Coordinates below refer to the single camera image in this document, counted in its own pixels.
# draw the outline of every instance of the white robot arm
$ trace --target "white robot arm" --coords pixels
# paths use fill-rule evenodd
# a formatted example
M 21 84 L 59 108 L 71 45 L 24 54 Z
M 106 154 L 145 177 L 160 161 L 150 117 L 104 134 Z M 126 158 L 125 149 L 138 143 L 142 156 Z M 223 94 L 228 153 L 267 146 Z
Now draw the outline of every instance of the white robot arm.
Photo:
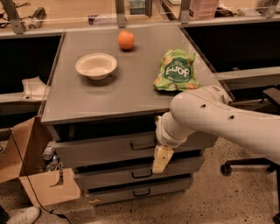
M 280 116 L 230 107 L 227 96 L 223 88 L 207 86 L 174 97 L 170 112 L 156 121 L 160 145 L 155 151 L 155 173 L 163 171 L 172 148 L 180 146 L 195 131 L 224 137 L 280 164 Z

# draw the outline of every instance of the orange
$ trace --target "orange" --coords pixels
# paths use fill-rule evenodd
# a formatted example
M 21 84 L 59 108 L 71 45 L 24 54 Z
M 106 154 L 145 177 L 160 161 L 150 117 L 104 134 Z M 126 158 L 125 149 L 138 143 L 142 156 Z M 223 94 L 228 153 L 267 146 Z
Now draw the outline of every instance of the orange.
M 130 31 L 120 31 L 119 36 L 117 38 L 118 45 L 123 50 L 129 50 L 133 47 L 135 42 L 134 34 Z

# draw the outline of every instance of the speckled floor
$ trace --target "speckled floor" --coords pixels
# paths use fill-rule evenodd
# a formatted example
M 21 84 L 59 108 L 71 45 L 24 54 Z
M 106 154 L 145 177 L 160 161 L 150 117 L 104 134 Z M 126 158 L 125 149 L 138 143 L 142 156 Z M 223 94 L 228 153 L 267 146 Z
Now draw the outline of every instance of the speckled floor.
M 191 188 L 144 199 L 92 207 L 84 198 L 47 206 L 64 214 L 71 223 L 273 223 L 278 213 L 276 174 L 265 167 L 233 168 L 230 177 L 220 172 L 227 159 L 251 158 L 248 150 L 219 138 L 213 148 L 206 149 L 206 161 L 194 174 Z M 9 214 L 27 207 L 27 196 L 18 180 L 0 184 L 0 205 Z M 42 211 L 36 224 L 68 223 L 56 215 Z

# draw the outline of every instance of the chip bag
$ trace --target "chip bag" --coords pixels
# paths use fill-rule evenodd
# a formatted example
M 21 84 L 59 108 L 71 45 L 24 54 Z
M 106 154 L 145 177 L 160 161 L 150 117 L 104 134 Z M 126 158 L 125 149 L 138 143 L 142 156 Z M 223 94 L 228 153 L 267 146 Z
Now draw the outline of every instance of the chip bag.
M 158 90 L 186 91 L 200 88 L 194 78 L 193 62 L 195 53 L 188 54 L 184 50 L 168 50 L 160 61 L 159 75 L 153 85 Z

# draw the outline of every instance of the open cardboard box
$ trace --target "open cardboard box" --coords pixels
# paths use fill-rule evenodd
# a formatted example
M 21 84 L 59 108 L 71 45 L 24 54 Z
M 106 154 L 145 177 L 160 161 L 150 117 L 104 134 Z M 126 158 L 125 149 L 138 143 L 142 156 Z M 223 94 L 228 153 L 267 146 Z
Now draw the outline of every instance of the open cardboard box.
M 31 184 L 42 206 L 81 197 L 72 169 L 63 170 L 62 182 L 59 170 L 45 172 L 46 161 L 42 158 L 42 153 L 51 140 L 52 137 L 41 124 L 40 117 L 36 116 L 13 128 L 5 152 L 0 157 L 0 183 L 19 178 L 35 207 L 39 207 L 39 203 Z M 22 155 L 25 169 L 18 152 Z

